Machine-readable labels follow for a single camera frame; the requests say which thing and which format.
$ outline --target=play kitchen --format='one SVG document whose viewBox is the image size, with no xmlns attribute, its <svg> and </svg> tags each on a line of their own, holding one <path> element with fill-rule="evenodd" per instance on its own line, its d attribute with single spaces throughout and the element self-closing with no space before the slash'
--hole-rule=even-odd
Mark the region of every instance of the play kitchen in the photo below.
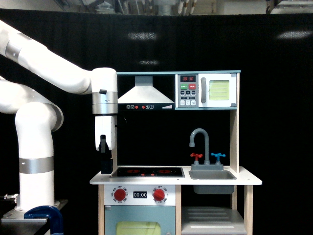
<svg viewBox="0 0 313 235">
<path fill-rule="evenodd" d="M 113 172 L 90 181 L 100 235 L 252 234 L 252 189 L 262 181 L 239 166 L 239 73 L 117 73 Z M 184 187 L 201 198 L 228 194 L 231 205 L 188 205 Z"/>
</svg>

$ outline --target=stovetop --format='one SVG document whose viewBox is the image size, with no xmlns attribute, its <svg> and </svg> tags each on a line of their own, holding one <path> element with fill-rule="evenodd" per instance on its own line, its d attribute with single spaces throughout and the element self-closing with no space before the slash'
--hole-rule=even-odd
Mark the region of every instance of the stovetop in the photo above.
<svg viewBox="0 0 313 235">
<path fill-rule="evenodd" d="M 176 177 L 183 178 L 181 167 L 119 167 L 110 177 Z"/>
</svg>

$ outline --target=robotic arm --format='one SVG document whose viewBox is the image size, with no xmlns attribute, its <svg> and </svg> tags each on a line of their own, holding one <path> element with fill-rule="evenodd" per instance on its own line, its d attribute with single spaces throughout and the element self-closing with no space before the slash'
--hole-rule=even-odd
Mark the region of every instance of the robotic arm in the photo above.
<svg viewBox="0 0 313 235">
<path fill-rule="evenodd" d="M 54 205 L 53 141 L 62 126 L 58 106 L 35 90 L 0 76 L 0 112 L 16 114 L 19 140 L 20 195 L 16 210 Z"/>
<path fill-rule="evenodd" d="M 64 91 L 74 94 L 92 93 L 96 149 L 107 155 L 105 173 L 111 173 L 109 150 L 115 148 L 116 71 L 110 68 L 84 70 L 2 21 L 0 21 L 0 54 Z"/>
</svg>

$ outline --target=red knob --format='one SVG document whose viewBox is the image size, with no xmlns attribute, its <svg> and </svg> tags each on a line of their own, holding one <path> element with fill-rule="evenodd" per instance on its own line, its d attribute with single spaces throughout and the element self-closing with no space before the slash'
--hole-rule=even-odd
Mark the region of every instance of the red knob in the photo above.
<svg viewBox="0 0 313 235">
<path fill-rule="evenodd" d="M 161 189 L 157 189 L 155 190 L 155 192 L 153 193 L 153 197 L 156 201 L 162 201 L 165 198 L 165 193 L 163 190 Z"/>
<path fill-rule="evenodd" d="M 203 157 L 203 154 L 192 153 L 192 154 L 190 154 L 190 157 L 195 157 L 195 161 L 197 161 L 198 158 L 202 158 Z"/>
<path fill-rule="evenodd" d="M 115 191 L 114 193 L 114 198 L 117 200 L 117 201 L 123 201 L 126 197 L 126 192 L 125 190 L 123 189 L 118 189 L 117 191 Z"/>
</svg>

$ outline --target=blue faucet handle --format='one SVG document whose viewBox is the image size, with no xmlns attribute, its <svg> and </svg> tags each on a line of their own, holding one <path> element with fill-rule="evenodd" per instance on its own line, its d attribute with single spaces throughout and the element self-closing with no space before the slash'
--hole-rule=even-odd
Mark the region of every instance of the blue faucet handle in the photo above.
<svg viewBox="0 0 313 235">
<path fill-rule="evenodd" d="M 225 154 L 222 154 L 222 153 L 211 153 L 211 156 L 214 156 L 216 157 L 216 160 L 219 161 L 220 160 L 220 157 L 226 157 Z"/>
</svg>

